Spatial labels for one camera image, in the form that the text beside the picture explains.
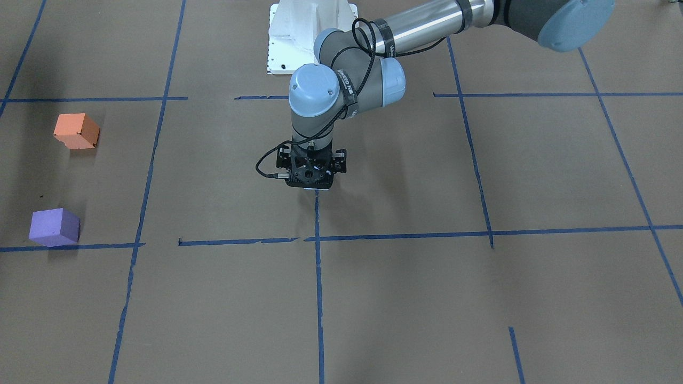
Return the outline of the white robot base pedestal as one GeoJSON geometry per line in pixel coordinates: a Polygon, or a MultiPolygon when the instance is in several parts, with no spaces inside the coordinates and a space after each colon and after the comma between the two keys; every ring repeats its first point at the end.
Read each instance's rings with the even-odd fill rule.
{"type": "Polygon", "coordinates": [[[314,43],[325,29],[348,31],[358,8],[348,1],[280,1],[269,10],[267,73],[290,75],[316,63],[314,43]]]}

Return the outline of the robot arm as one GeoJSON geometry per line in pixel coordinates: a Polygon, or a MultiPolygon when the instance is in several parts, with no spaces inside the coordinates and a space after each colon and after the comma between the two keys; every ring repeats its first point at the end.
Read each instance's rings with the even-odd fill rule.
{"type": "Polygon", "coordinates": [[[290,78],[292,138],[273,149],[280,172],[264,177],[329,189],[348,160],[345,150],[333,149],[335,122],[399,101],[407,88],[399,58],[490,25],[556,52],[572,51],[605,26],[614,7],[613,1],[431,1],[386,19],[355,19],[349,31],[325,29],[314,42],[314,63],[290,78]]]}

